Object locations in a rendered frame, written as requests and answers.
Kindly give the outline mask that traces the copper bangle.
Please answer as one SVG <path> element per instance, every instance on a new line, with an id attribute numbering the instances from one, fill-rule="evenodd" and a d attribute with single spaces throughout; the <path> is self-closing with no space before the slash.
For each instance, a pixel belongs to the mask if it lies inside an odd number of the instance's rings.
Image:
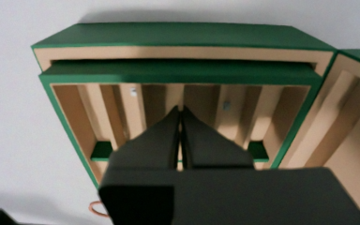
<path id="1" fill-rule="evenodd" d="M 97 215 L 97 216 L 99 216 L 99 217 L 109 218 L 108 215 L 101 214 L 101 213 L 99 213 L 99 212 L 97 212 L 96 210 L 93 209 L 92 206 L 97 205 L 97 204 L 101 204 L 101 202 L 100 202 L 100 201 L 95 201 L 95 202 L 91 202 L 91 203 L 89 204 L 89 208 L 88 208 L 88 209 L 90 210 L 90 212 L 92 212 L 94 215 Z"/>

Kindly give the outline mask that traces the wooden jewelry box with green trim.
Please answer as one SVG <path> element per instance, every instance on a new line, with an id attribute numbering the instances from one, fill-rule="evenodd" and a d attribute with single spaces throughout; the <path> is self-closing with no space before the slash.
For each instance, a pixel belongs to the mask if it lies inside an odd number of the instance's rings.
<path id="1" fill-rule="evenodd" d="M 41 72 L 59 59 L 303 62 L 323 80 L 276 168 L 331 168 L 360 207 L 360 49 L 289 25 L 228 22 L 75 23 L 30 48 Z"/>

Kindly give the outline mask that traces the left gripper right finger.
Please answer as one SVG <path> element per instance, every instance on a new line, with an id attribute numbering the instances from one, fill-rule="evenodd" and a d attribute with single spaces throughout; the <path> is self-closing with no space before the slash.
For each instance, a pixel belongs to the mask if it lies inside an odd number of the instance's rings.
<path id="1" fill-rule="evenodd" d="M 206 125 L 186 105 L 181 126 L 182 169 L 257 169 L 247 149 Z"/>

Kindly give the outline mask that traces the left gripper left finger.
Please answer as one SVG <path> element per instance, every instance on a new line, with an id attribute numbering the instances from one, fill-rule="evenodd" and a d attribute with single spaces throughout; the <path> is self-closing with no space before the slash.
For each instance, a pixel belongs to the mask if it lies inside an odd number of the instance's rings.
<path id="1" fill-rule="evenodd" d="M 112 151 L 105 171 L 111 167 L 178 169 L 179 125 L 180 111 L 175 105 L 162 120 Z"/>

